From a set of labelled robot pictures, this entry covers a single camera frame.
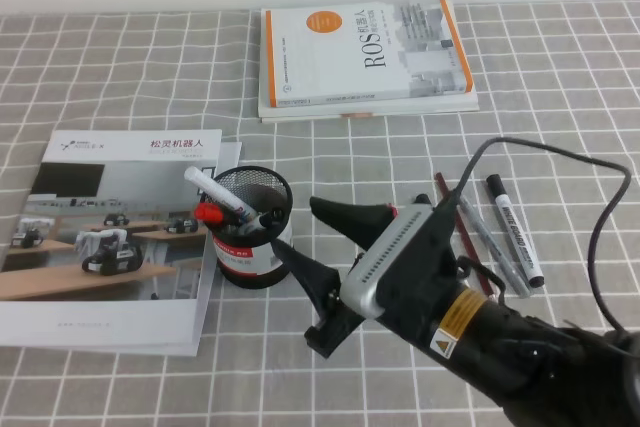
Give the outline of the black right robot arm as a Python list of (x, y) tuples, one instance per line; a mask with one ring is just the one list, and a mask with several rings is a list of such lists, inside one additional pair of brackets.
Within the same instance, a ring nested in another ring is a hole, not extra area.
[(495, 402), (517, 426), (635, 426), (639, 337), (557, 328), (463, 283), (479, 264), (455, 257), (457, 200), (356, 206), (321, 198), (313, 212), (361, 247), (346, 275), (277, 240), (275, 255), (319, 322), (305, 334), (323, 357), (373, 320)]

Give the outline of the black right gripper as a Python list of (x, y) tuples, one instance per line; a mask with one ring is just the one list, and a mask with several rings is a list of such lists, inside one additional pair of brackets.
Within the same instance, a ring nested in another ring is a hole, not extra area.
[[(311, 197), (309, 205), (318, 220), (363, 250), (376, 242), (397, 215), (395, 207), (384, 204), (353, 205)], [(274, 239), (274, 254), (298, 281), (320, 318), (305, 333), (308, 346), (327, 358), (364, 321), (375, 320), (431, 358), (451, 357), (456, 341), (439, 333), (437, 324), (461, 291), (450, 246), (452, 233), (453, 212), (433, 206), (426, 223), (378, 284), (376, 298), (385, 311), (377, 319), (365, 319), (342, 303), (336, 269)]]

